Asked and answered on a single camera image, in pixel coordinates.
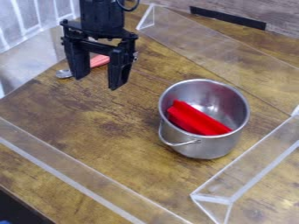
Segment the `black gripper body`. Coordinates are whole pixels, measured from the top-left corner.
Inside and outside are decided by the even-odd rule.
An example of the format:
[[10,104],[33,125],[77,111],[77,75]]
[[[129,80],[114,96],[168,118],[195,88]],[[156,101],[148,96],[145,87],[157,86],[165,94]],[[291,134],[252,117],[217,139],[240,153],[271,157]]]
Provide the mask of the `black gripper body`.
[[76,53],[109,53],[120,49],[128,55],[136,52],[137,35],[125,30],[124,0],[78,0],[78,21],[62,19],[61,44],[66,56]]

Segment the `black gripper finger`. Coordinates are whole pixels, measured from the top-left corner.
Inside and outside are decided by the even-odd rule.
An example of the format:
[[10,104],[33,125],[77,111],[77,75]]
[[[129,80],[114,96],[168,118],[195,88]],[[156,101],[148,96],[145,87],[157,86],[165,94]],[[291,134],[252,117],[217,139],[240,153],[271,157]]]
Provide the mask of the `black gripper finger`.
[[62,38],[62,45],[70,74],[80,80],[89,74],[89,52],[69,38]]
[[121,48],[114,48],[109,53],[108,63],[108,88],[116,90],[128,81],[133,64],[133,54]]

